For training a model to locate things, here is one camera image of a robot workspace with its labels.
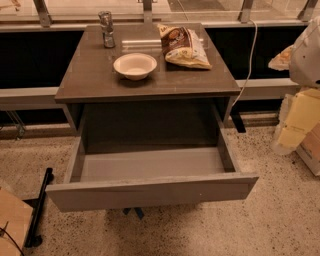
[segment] drawer front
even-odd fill
[[[245,199],[256,180],[253,174],[225,173],[116,184],[75,182],[49,185],[47,194],[62,212],[196,204]]]

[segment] countertop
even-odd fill
[[[115,25],[116,47],[112,49],[104,48],[100,26],[88,26],[60,85],[56,101],[94,103],[239,94],[238,85],[203,26],[200,23],[184,26],[197,33],[213,66],[211,70],[166,63],[157,24]],[[113,69],[113,62],[118,57],[133,52],[149,54],[158,63],[156,70],[141,81],[130,81]]]

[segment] black stand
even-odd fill
[[[131,210],[131,208],[125,208],[125,209],[123,210],[123,213],[124,213],[125,215],[128,215],[128,213],[130,212],[130,210]],[[135,207],[134,210],[135,210],[136,214],[138,215],[139,219],[142,220],[143,217],[144,217],[144,213],[143,213],[142,209],[141,209],[140,207]]]
[[[36,231],[37,231],[37,227],[38,227],[39,220],[41,217],[44,200],[46,197],[45,190],[46,190],[47,185],[52,180],[53,180],[52,168],[47,168],[46,174],[45,174],[43,182],[42,182],[39,197],[36,199],[24,200],[24,202],[26,204],[30,205],[33,208],[32,220],[30,223],[30,228],[29,228],[29,231],[27,234],[26,242],[24,245],[27,248],[37,247],[42,243],[42,237],[41,237],[41,235],[36,236]]]

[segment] white cable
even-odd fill
[[[238,95],[238,97],[235,99],[235,101],[233,102],[232,106],[234,106],[237,101],[240,99],[248,81],[249,81],[249,78],[251,76],[251,71],[252,71],[252,55],[253,55],[253,50],[254,50],[254,47],[256,45],[256,40],[257,40],[257,35],[258,35],[258,25],[253,21],[253,20],[250,20],[254,27],[255,27],[255,34],[254,34],[254,38],[253,38],[253,42],[252,42],[252,47],[251,47],[251,52],[250,52],[250,59],[249,59],[249,73],[248,73],[248,76],[247,76],[247,79],[246,81],[244,82],[243,86],[242,86],[242,90],[240,92],[240,94]]]

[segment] cable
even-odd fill
[[[16,241],[9,235],[9,233],[7,231],[5,231],[3,228],[0,228],[1,232],[4,232],[9,238],[10,240],[14,243],[14,245],[17,247],[17,249],[19,250],[19,252],[21,253],[22,256],[24,256],[22,250],[20,249],[19,245],[16,243]]]
[[[251,47],[251,52],[250,52],[250,59],[249,59],[249,73],[248,73],[248,76],[247,76],[247,79],[246,81],[244,82],[243,86],[242,86],[242,90],[240,92],[240,94],[238,95],[238,97],[235,99],[235,101],[233,102],[232,106],[234,106],[237,101],[240,99],[245,87],[247,86],[247,83],[249,81],[249,78],[251,76],[251,71],[252,71],[252,56],[253,56],[253,50],[254,50],[254,47],[256,45],[256,41],[257,41],[257,35],[258,35],[258,25],[257,23],[255,23],[253,20],[250,20],[254,27],[255,27],[255,34],[254,34],[254,38],[253,38],[253,42],[252,42],[252,47]]]

